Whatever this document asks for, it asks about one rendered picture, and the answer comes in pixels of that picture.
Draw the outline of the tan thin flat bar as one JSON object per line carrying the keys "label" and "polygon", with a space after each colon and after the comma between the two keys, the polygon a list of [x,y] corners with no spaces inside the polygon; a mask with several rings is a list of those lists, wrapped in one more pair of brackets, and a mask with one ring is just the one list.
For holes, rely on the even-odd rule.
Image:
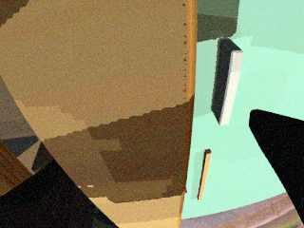
{"label": "tan thin flat bar", "polygon": [[198,201],[201,201],[202,198],[202,190],[204,190],[204,186],[206,183],[206,176],[208,176],[210,157],[212,157],[212,151],[210,151],[210,148],[204,149],[204,161],[202,161],[202,172],[201,172],[200,185],[199,185]]}

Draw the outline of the brown cube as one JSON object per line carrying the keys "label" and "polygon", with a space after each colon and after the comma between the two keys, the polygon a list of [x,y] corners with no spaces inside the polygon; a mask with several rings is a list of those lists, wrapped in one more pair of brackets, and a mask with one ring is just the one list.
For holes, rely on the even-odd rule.
{"label": "brown cube", "polygon": [[38,172],[53,160],[53,157],[50,156],[50,152],[41,142],[41,145],[38,147],[37,155],[35,155],[34,163],[31,165],[31,171],[35,174],[35,172]]}

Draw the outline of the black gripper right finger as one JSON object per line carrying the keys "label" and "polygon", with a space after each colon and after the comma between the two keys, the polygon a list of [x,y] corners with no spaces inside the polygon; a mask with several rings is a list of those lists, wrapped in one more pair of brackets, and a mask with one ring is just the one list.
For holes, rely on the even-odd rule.
{"label": "black gripper right finger", "polygon": [[248,124],[304,224],[304,121],[255,109]]}

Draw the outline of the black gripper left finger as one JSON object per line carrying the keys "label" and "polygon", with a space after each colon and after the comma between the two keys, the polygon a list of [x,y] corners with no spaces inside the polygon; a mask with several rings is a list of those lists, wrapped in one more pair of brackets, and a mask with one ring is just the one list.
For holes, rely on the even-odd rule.
{"label": "black gripper left finger", "polygon": [[0,197],[0,228],[91,228],[94,208],[53,160]]}

